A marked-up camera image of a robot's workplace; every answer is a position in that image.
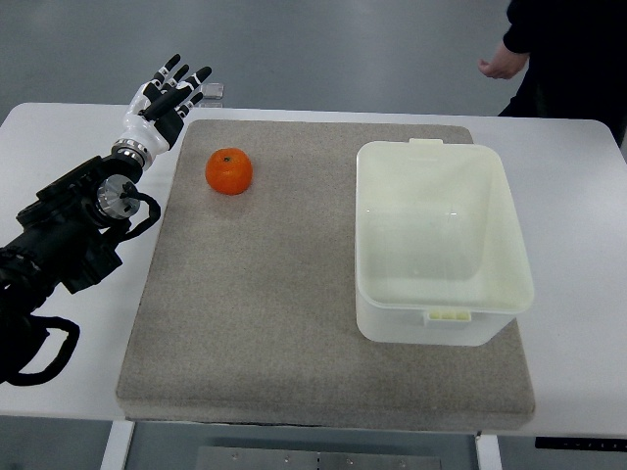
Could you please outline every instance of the metal plate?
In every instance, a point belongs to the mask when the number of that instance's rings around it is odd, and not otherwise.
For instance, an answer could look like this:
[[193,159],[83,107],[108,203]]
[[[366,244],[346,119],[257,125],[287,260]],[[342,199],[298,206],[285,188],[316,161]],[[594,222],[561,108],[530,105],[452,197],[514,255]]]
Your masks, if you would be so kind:
[[203,446],[196,470],[441,470],[438,457]]
[[196,105],[196,108],[221,108],[222,103],[220,101],[212,101],[212,100],[201,100],[200,103]]
[[224,94],[223,83],[205,83],[200,85],[204,100],[220,100]]

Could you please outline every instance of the robot finger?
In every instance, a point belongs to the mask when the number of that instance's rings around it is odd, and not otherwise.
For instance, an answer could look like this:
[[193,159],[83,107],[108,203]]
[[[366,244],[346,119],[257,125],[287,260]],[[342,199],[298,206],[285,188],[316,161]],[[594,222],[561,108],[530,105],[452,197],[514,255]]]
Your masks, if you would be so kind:
[[203,67],[196,73],[181,81],[175,88],[170,89],[161,97],[157,98],[144,112],[143,117],[146,120],[157,120],[168,111],[175,109],[184,100],[187,99],[192,92],[200,86],[211,74],[210,67]]
[[169,78],[166,80],[166,83],[164,83],[163,88],[161,89],[162,93],[166,93],[168,90],[170,90],[171,88],[174,88],[177,84],[178,81],[185,76],[186,73],[189,72],[189,66],[187,64],[185,64],[183,67],[181,67],[172,78]]
[[177,107],[176,112],[178,113],[181,119],[185,119],[185,117],[189,114],[189,112],[192,111],[192,108],[194,107],[194,105],[200,103],[200,100],[202,99],[203,99],[203,94],[196,93],[194,96],[192,96],[192,99],[189,100],[187,103]]
[[169,73],[174,68],[174,66],[178,64],[179,61],[180,61],[180,55],[174,54],[174,56],[172,56],[172,58],[169,61],[167,61],[163,67],[157,70],[157,72],[153,75],[153,79],[151,80],[153,83],[155,83],[155,86],[157,86],[157,88],[161,89]]

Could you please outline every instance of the white table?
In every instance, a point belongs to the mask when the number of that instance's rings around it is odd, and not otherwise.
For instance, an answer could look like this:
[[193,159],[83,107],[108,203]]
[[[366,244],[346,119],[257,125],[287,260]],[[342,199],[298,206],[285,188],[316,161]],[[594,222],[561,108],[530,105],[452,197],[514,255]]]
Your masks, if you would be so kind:
[[[0,127],[0,244],[35,193],[121,134],[124,106],[24,104]],[[515,434],[627,437],[627,165],[609,131],[584,120],[195,109],[194,119],[441,123],[467,127],[501,156],[536,286],[519,316],[537,410]],[[159,156],[139,187],[166,205],[180,147]],[[60,286],[39,310],[80,325],[70,364],[52,382],[0,385],[5,415],[122,420],[115,400],[126,343],[157,228],[122,244],[123,266],[71,296]],[[56,354],[49,340],[33,369]],[[501,434],[501,430],[486,430]]]

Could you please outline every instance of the robotic arm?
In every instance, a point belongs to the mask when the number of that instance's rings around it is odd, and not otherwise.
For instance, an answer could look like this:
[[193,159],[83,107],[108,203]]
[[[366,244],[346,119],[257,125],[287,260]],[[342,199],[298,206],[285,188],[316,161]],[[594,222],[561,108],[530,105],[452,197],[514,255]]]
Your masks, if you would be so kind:
[[[68,172],[18,214],[24,232],[0,249],[0,384],[43,384],[63,370],[77,344],[78,326],[32,313],[60,283],[72,294],[98,284],[122,264],[118,244],[159,220],[161,208],[135,184],[176,142],[183,120],[203,95],[189,97],[212,72],[204,67],[181,81],[189,68],[173,72],[179,60],[172,57],[139,87],[124,116],[124,133],[108,157],[94,157]],[[148,218],[131,230],[129,219],[142,201]],[[57,357],[41,372],[22,373],[48,329],[68,333]]]

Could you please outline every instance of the black sleeve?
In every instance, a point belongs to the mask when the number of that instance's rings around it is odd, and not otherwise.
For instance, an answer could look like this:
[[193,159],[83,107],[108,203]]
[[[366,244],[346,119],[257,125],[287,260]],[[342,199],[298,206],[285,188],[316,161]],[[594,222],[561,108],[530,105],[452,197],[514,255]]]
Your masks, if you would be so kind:
[[516,54],[534,49],[535,32],[542,20],[542,0],[511,0],[507,7],[507,19],[511,27],[503,36],[508,50]]

